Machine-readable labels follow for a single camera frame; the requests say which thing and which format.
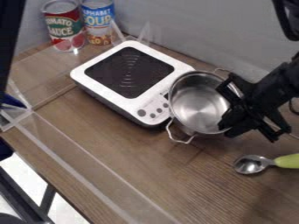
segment stainless steel pot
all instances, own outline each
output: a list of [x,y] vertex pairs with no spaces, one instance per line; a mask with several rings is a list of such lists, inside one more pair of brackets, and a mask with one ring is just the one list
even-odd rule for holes
[[[176,143],[188,144],[197,135],[217,135],[227,131],[219,130],[217,125],[229,108],[229,103],[215,90],[223,81],[215,73],[195,71],[184,74],[172,84],[168,94],[172,120],[165,130]],[[173,137],[172,123],[189,136],[187,141]]]

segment spoon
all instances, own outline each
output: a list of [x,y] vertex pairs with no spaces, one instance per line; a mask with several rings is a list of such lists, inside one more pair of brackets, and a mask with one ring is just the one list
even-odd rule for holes
[[261,172],[268,166],[277,166],[287,169],[299,169],[299,154],[268,159],[256,155],[240,157],[233,163],[235,171],[240,174]]

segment tomato sauce can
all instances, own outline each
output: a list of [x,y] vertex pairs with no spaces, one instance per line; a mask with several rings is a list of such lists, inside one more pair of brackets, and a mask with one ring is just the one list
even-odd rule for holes
[[52,0],[41,7],[53,47],[63,52],[84,46],[84,27],[76,0]]
[[88,42],[93,45],[109,45],[109,21],[115,19],[115,5],[112,0],[83,0],[81,12],[88,32]]

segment wooden table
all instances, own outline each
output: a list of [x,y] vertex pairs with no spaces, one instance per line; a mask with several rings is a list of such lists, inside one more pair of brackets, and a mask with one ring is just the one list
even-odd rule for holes
[[[196,69],[213,69],[177,52],[156,48]],[[297,222],[299,172],[268,169],[245,177],[231,168],[243,154],[273,158],[297,152],[297,142],[289,136],[272,144],[251,131],[235,139],[200,137],[192,145],[175,144],[163,129],[139,127],[76,87],[51,98],[36,112],[180,223]],[[92,223],[124,223],[16,128],[2,137]]]

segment induction cooktop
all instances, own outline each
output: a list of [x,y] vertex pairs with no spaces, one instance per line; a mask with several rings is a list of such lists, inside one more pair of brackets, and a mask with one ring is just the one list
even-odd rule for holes
[[189,71],[189,65],[129,40],[75,68],[71,78],[123,116],[152,127],[169,117],[168,89]]

